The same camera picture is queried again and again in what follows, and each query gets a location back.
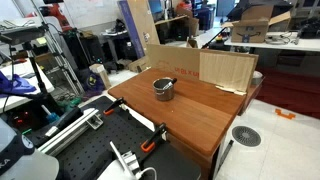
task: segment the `floor drain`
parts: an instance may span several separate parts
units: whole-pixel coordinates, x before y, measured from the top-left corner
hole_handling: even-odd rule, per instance
[[[261,143],[259,134],[251,128],[245,126],[237,126],[232,130],[232,136],[240,144],[255,147]]]

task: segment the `black perforated table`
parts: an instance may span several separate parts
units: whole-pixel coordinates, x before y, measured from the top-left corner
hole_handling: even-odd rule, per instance
[[[101,113],[111,103],[107,97],[101,97],[81,109],[96,108]],[[60,167],[69,173],[71,179],[96,179],[115,159],[110,153],[110,141],[124,154],[152,134],[128,111],[120,108],[110,116],[102,116],[102,120],[104,124],[97,131],[88,129],[57,155]],[[168,142],[158,146],[140,166],[142,169],[154,167],[159,180],[196,180],[201,174],[198,165],[179,154]],[[153,172],[146,173],[144,179],[153,180]]]

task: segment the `person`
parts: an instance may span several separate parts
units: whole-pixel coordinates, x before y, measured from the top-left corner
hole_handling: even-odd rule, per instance
[[[180,2],[177,5],[177,8],[183,8],[183,9],[187,9],[187,10],[192,10],[192,4],[190,2],[190,0],[182,0],[182,2]]]

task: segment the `whiteboard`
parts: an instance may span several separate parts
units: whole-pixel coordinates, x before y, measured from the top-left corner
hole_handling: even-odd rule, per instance
[[[12,0],[1,0],[0,21],[22,18]]]
[[[65,10],[77,28],[115,21],[119,15],[118,0],[64,0]]]

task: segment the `red carpet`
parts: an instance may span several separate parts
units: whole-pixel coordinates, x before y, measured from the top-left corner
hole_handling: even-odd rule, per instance
[[[320,119],[320,78],[258,69],[265,80],[258,100]]]

